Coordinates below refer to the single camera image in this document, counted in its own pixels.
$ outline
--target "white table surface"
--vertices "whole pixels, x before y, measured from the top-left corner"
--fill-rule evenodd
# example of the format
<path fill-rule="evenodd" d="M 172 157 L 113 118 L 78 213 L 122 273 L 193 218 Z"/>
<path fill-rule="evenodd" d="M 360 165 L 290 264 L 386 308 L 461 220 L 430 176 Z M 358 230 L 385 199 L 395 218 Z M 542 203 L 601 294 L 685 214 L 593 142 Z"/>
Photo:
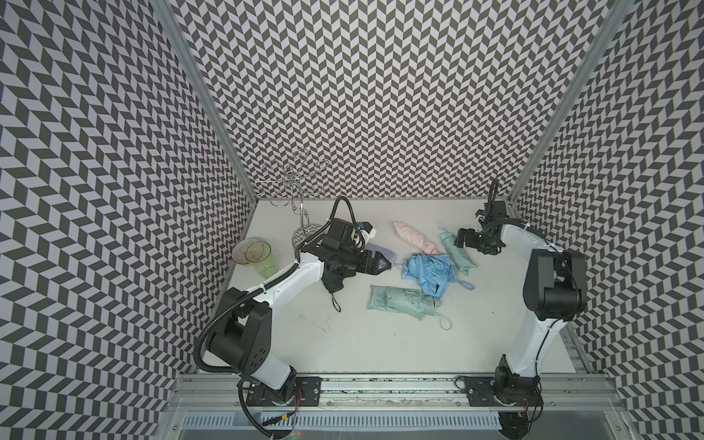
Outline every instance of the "white table surface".
<path fill-rule="evenodd" d="M 406 222 L 435 242 L 440 249 L 438 221 L 457 232 L 460 227 L 479 227 L 474 213 L 483 200 L 352 200 L 357 221 L 368 221 L 377 230 L 372 243 L 398 254 L 397 263 L 415 252 L 394 235 L 393 221 Z M 325 223 L 332 201 L 307 201 L 311 222 Z M 341 202 L 337 217 L 349 220 Z M 279 267 L 294 258 L 291 235 L 299 226 L 291 207 L 276 208 L 260 201 L 247 237 L 271 244 Z M 318 281 L 293 298 L 273 317 L 272 352 L 299 372 L 493 372 L 506 353 L 527 312 L 522 286 L 527 262 L 512 248 L 497 256 L 467 252 L 479 265 L 461 279 L 476 286 L 473 291 L 452 283 L 438 309 L 452 321 L 452 329 L 440 328 L 437 317 L 422 321 L 409 315 L 368 310 L 370 286 L 419 289 L 418 283 L 401 279 L 398 269 L 380 275 L 357 274 L 344 280 L 335 294 L 342 312 L 332 306 L 330 293 Z M 247 265 L 236 266 L 230 287 L 246 289 L 263 279 Z M 574 372 L 560 338 L 550 347 L 543 372 Z"/>

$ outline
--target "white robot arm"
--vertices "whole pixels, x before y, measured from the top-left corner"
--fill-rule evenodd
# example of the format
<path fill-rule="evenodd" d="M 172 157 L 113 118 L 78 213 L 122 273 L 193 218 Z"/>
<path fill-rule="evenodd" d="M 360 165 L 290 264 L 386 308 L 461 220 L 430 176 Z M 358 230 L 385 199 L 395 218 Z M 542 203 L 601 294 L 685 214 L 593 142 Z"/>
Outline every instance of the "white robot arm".
<path fill-rule="evenodd" d="M 566 251 L 527 223 L 509 218 L 505 202 L 495 200 L 497 188 L 494 181 L 489 202 L 477 211 L 482 229 L 460 229 L 455 244 L 488 255 L 511 246 L 528 262 L 523 326 L 494 373 L 494 397 L 512 405 L 535 395 L 540 367 L 551 343 L 567 322 L 584 312 L 586 263 L 582 254 Z"/>
<path fill-rule="evenodd" d="M 334 217 L 340 201 L 349 207 L 351 222 Z M 391 268 L 380 252 L 372 255 L 364 249 L 374 233 L 369 223 L 356 222 L 349 200 L 338 197 L 325 226 L 296 247 L 296 260 L 291 265 L 259 286 L 246 291 L 231 288 L 222 295 L 215 319 L 194 344 L 196 366 L 206 372 L 232 372 L 250 382 L 261 382 L 270 390 L 273 401 L 289 401 L 296 370 L 270 352 L 272 315 L 319 279 L 334 293 L 342 289 L 346 277 L 356 273 L 378 275 Z M 213 356 L 228 366 L 209 365 L 204 360 Z"/>

